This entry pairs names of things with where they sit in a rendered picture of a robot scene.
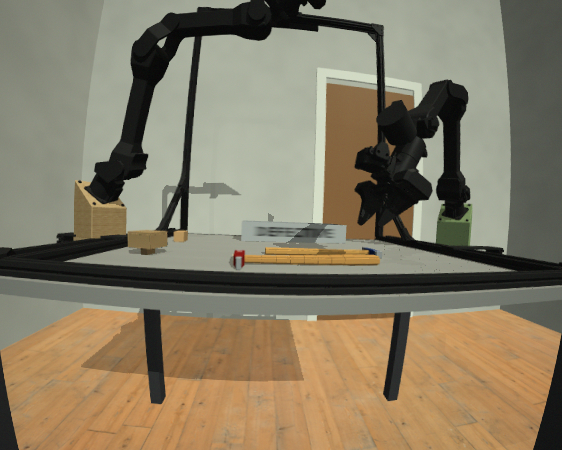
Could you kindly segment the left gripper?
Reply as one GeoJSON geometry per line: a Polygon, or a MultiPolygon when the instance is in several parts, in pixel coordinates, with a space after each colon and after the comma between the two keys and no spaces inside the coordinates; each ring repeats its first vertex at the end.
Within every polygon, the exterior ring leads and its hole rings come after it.
{"type": "Polygon", "coordinates": [[[379,227],[383,227],[411,206],[418,204],[419,201],[429,200],[433,192],[432,184],[416,169],[415,159],[402,152],[394,153],[396,153],[396,164],[392,174],[383,170],[374,178],[378,184],[374,185],[372,181],[364,181],[358,183],[355,188],[355,192],[362,199],[357,222],[361,226],[383,206],[385,194],[387,194],[387,199],[377,221],[379,227]],[[409,170],[413,168],[418,172],[409,170]],[[400,172],[403,170],[404,172],[400,172]],[[397,172],[398,174],[395,175],[397,172]]]}

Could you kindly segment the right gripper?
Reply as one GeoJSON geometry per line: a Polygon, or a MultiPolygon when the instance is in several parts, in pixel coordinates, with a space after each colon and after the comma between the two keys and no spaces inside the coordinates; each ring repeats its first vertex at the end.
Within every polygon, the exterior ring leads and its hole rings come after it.
{"type": "Polygon", "coordinates": [[[301,4],[305,6],[309,2],[314,9],[321,9],[326,4],[326,0],[300,0],[301,4]]]}

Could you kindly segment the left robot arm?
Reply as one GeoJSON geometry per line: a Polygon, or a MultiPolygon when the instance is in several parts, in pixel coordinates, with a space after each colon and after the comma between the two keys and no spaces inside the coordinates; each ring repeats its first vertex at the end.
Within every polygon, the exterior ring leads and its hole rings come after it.
{"type": "Polygon", "coordinates": [[[466,112],[468,92],[447,79],[430,84],[416,108],[408,111],[403,104],[402,100],[392,102],[376,118],[389,144],[396,146],[393,154],[390,156],[387,143],[380,142],[374,148],[359,151],[354,167],[372,173],[373,179],[382,170],[392,174],[396,164],[394,152],[408,154],[418,165],[422,155],[427,157],[423,139],[432,138],[438,130],[438,115],[443,122],[444,172],[437,181],[436,194],[440,201],[445,201],[442,216],[460,220],[469,210],[464,203],[470,200],[470,188],[460,171],[460,120],[466,112]]]}

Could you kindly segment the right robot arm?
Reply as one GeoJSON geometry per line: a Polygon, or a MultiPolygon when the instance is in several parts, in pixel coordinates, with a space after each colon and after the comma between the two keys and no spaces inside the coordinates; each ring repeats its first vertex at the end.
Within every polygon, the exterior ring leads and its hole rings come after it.
{"type": "Polygon", "coordinates": [[[164,77],[184,38],[237,35],[244,39],[265,40],[272,30],[271,14],[277,19],[277,27],[289,28],[288,15],[301,4],[300,0],[265,2],[251,0],[229,10],[168,13],[133,43],[130,62],[133,83],[121,139],[109,161],[95,163],[97,174],[90,186],[84,187],[89,194],[101,204],[117,201],[123,191],[123,180],[137,178],[146,170],[148,154],[143,153],[142,140],[154,88],[164,77]],[[165,37],[161,48],[157,43],[165,37]]]}

